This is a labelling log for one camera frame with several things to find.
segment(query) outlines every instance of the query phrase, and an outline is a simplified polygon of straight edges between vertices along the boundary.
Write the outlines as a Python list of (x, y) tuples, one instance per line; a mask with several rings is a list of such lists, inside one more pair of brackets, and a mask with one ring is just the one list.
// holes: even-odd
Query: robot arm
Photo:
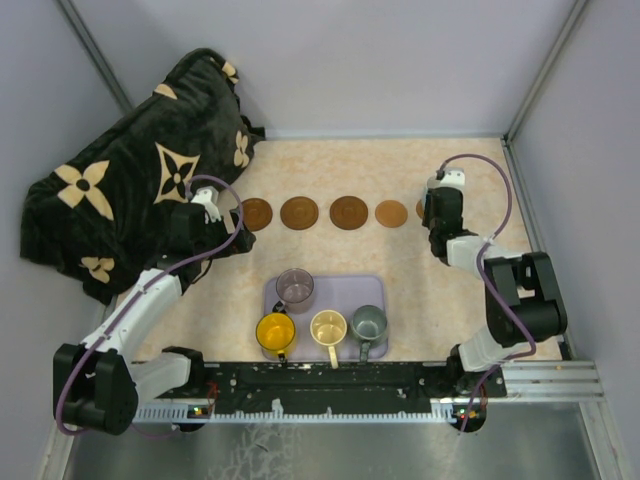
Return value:
[[(64, 344), (55, 353), (54, 415), (72, 370), (87, 348), (104, 338), (72, 384), (62, 409), (64, 423), (119, 435), (131, 424), (138, 404), (172, 388), (197, 389), (202, 385), (204, 361), (195, 350), (169, 347), (155, 359), (141, 364), (135, 364), (133, 358), (155, 323), (199, 277), (200, 262), (184, 265), (145, 286), (166, 267), (210, 251), (229, 238), (215, 205), (217, 195), (214, 188), (208, 187), (198, 190), (190, 203), (177, 205), (171, 217), (167, 253), (158, 256), (141, 273), (127, 298), (102, 325), (80, 344)], [(234, 211), (231, 216), (237, 224)], [(248, 252), (254, 241), (255, 237), (242, 228), (229, 247), (214, 258)], [(117, 327), (106, 333), (116, 319), (120, 319)]]
[[(464, 171), (445, 168), (424, 189), (422, 225), (429, 229), (431, 252), (443, 263), (482, 278), (476, 258), (487, 239), (463, 227)], [(512, 252), (493, 244), (482, 257), (483, 270), (536, 342), (565, 332), (567, 314), (551, 259), (546, 253)], [(483, 371), (528, 343), (485, 288), (487, 325), (457, 349), (466, 372)]]

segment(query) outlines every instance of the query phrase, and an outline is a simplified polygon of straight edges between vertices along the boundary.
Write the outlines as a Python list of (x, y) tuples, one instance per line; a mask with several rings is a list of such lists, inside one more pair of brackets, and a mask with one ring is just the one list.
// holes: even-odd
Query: beige table surface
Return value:
[[(382, 360), (443, 360), (485, 325), (484, 288), (472, 275), (446, 267), (429, 251), (428, 231), (415, 204), (440, 163), (459, 153), (490, 156), (505, 166), (498, 139), (390, 139), (268, 141), (257, 145), (247, 170), (234, 183), (240, 197), (261, 197), (274, 211), (272, 223), (256, 232), (253, 250), (216, 260), (210, 273), (191, 287), (157, 324), (137, 358), (149, 359), (169, 345), (203, 352), (206, 360), (261, 361), (255, 326), (263, 309), (265, 283), (291, 267), (313, 274), (373, 273), (385, 283), (390, 325), (389, 351)], [(465, 226), (489, 234), (502, 220), (506, 194), (500, 176), (477, 160), (459, 160), (465, 169)], [(306, 195), (320, 208), (308, 230), (289, 230), (280, 207)], [(329, 218), (338, 197), (355, 195), (369, 207), (360, 229), (343, 231)], [(397, 229), (380, 225), (378, 203), (394, 199), (409, 211)], [(233, 197), (218, 203), (228, 217)], [(499, 243), (529, 250), (517, 205)], [(556, 341), (539, 345), (535, 359), (559, 359)]]

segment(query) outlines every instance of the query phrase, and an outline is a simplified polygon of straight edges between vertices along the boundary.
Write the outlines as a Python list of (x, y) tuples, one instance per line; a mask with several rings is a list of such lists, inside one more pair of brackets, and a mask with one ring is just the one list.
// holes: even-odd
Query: mug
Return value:
[(311, 336), (318, 345), (327, 347), (331, 367), (338, 368), (338, 345), (347, 334), (347, 321), (335, 310), (318, 312), (311, 320)]
[(387, 339), (388, 323), (385, 313), (373, 305), (364, 305), (353, 314), (351, 334), (360, 343), (360, 362), (369, 358), (369, 350)]
[(280, 301), (273, 307), (274, 312), (304, 313), (315, 297), (313, 277), (301, 268), (287, 270), (276, 280), (276, 293)]
[(284, 313), (270, 313), (258, 322), (256, 340), (267, 356), (285, 364), (296, 346), (296, 325)]

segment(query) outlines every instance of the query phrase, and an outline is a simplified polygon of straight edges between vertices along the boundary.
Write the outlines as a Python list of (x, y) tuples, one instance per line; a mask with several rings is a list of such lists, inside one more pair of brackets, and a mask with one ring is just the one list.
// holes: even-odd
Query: gray floor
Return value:
[(87, 434), (66, 480), (599, 478), (574, 405), (490, 406), (477, 434), (441, 424), (208, 425), (149, 440)]

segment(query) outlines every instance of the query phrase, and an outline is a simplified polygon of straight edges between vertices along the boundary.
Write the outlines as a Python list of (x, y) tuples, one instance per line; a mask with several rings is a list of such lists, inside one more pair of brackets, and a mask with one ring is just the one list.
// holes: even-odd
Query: yellow mug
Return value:
[(311, 320), (311, 336), (318, 345), (327, 347), (331, 367), (338, 368), (338, 345), (347, 334), (347, 321), (335, 310), (318, 312)]
[(284, 313), (270, 313), (258, 322), (256, 340), (268, 356), (287, 363), (296, 348), (296, 325)]

